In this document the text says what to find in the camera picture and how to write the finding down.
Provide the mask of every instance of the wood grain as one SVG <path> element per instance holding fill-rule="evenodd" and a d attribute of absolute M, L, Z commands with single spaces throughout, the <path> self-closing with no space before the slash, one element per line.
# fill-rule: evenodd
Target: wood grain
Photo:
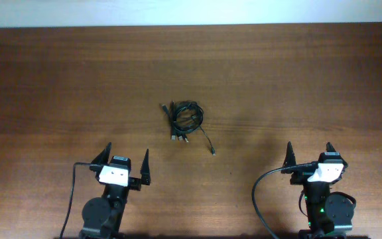
<path fill-rule="evenodd" d="M 159 104 L 196 100 L 201 132 L 170 140 Z M 382 23 L 0 29 L 0 238 L 54 238 L 72 164 L 107 144 L 153 183 L 131 192 L 121 231 L 266 235 L 251 187 L 331 141 L 349 163 L 333 191 L 353 195 L 351 234 L 382 238 Z M 307 228 L 300 187 L 272 175 L 257 201 L 278 232 Z M 103 187 L 77 172 L 66 236 Z"/>

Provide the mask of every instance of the white wall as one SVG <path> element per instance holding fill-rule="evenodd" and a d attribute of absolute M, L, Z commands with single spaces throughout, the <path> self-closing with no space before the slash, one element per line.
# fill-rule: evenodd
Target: white wall
<path fill-rule="evenodd" d="M 0 27 L 382 21 L 382 0 L 0 0 Z"/>

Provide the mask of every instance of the black cable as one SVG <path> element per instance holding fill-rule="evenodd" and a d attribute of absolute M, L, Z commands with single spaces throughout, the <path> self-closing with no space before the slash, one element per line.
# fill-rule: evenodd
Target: black cable
<path fill-rule="evenodd" d="M 187 133 L 192 133 L 197 129 L 201 129 L 209 141 L 212 155 L 216 155 L 212 141 L 210 141 L 209 136 L 202 128 L 204 111 L 197 102 L 186 101 L 176 103 L 174 106 L 171 106 L 171 108 L 173 108 L 171 109 L 171 113 L 165 105 L 162 105 L 162 108 L 169 117 L 169 122 L 173 131 L 182 136 L 181 138 L 187 139 L 188 141 L 188 138 L 186 138 Z"/>
<path fill-rule="evenodd" d="M 74 178 L 75 178 L 75 169 L 76 169 L 76 165 L 91 166 L 92 164 L 91 164 L 91 163 L 81 163 L 81 162 L 77 162 L 77 163 L 74 163 L 74 164 L 73 164 L 72 190 L 71 190 L 71 192 L 70 192 L 69 207 L 68 207 L 68 209 L 67 209 L 66 219 L 64 220 L 63 228 L 61 229 L 61 232 L 60 232 L 60 239 L 63 238 L 64 229 L 66 229 L 67 221 L 69 220 L 70 209 L 72 208 L 73 190 L 74 190 Z"/>
<path fill-rule="evenodd" d="M 298 198 L 298 209 L 300 209 L 300 211 L 303 213 L 303 215 L 308 216 L 308 215 L 306 215 L 306 213 L 303 212 L 303 209 L 302 209 L 302 199 L 303 199 L 303 195 L 304 195 L 304 191 L 302 191 L 302 192 L 300 193 L 300 197 Z"/>
<path fill-rule="evenodd" d="M 256 205 L 256 198 L 255 198 L 255 190 L 256 190 L 256 186 L 259 184 L 259 182 L 264 178 L 266 177 L 267 175 L 270 175 L 272 173 L 275 173 L 275 172 L 278 172 L 278 171 L 281 171 L 281 170 L 285 170 L 285 169 L 295 169 L 295 168 L 299 168 L 299 167 L 311 167 L 311 166 L 314 166 L 316 165 L 318 162 L 311 162 L 311 163 L 303 163 L 303 164 L 300 164 L 300 165 L 294 165 L 294 166 L 290 166 L 290 167 L 280 167 L 278 169 L 273 169 L 267 173 L 265 173 L 264 175 L 260 176 L 255 184 L 253 185 L 253 189 L 251 190 L 251 200 L 253 201 L 253 206 L 255 207 L 255 210 L 256 210 L 256 214 L 257 216 L 259 216 L 259 219 L 260 221 L 262 221 L 263 225 L 265 226 L 266 230 L 268 230 L 269 233 L 271 233 L 272 237 L 275 238 L 275 239 L 279 239 L 279 237 L 272 231 L 272 229 L 268 226 L 268 224 L 265 222 L 265 219 L 263 219 L 263 216 L 262 214 L 260 213 L 259 211 L 259 208 L 257 207 Z"/>
<path fill-rule="evenodd" d="M 173 108 L 175 107 L 175 103 L 174 102 L 171 102 L 170 103 L 170 111 L 173 113 Z M 167 115 L 169 116 L 169 121 L 170 121 L 170 118 L 172 117 L 170 114 L 169 114 L 169 111 L 167 110 Z M 175 140 L 176 138 L 176 131 L 175 129 L 173 128 L 173 125 L 170 124 L 170 139 L 171 140 Z"/>

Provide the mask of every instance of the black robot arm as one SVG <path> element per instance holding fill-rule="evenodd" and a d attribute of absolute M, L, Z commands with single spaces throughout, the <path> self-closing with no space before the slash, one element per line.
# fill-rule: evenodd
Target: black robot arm
<path fill-rule="evenodd" d="M 119 233 L 129 190 L 140 191 L 141 185 L 150 185 L 149 150 L 141 166 L 141 178 L 130 177 L 131 160 L 113 156 L 110 163 L 111 143 L 92 161 L 90 170 L 99 183 L 105 185 L 103 195 L 89 200 L 82 210 L 84 227 L 79 239 L 123 238 Z"/>
<path fill-rule="evenodd" d="M 296 165 L 296 159 L 289 142 L 283 167 L 293 165 Z M 300 239 L 346 238 L 346 232 L 352 229 L 356 200 L 345 193 L 330 192 L 330 186 L 342 178 L 347 167 L 332 144 L 327 143 L 326 152 L 320 154 L 313 167 L 281 171 L 292 174 L 290 184 L 303 185 L 310 230 L 301 230 Z"/>

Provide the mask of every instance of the white label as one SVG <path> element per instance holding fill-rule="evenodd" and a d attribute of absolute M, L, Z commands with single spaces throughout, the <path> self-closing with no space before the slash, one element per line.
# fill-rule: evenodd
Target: white label
<path fill-rule="evenodd" d="M 129 172 L 127 169 L 104 166 L 99 173 L 99 182 L 127 187 Z"/>
<path fill-rule="evenodd" d="M 340 153 L 338 153 L 338 152 L 325 152 L 325 155 L 335 155 L 335 156 L 339 156 Z"/>
<path fill-rule="evenodd" d="M 125 157 L 114 156 L 113 158 L 117 159 L 117 160 L 127 161 L 127 158 L 125 158 Z"/>
<path fill-rule="evenodd" d="M 342 174 L 342 163 L 319 163 L 315 173 L 308 178 L 308 182 L 327 182 L 338 179 Z"/>

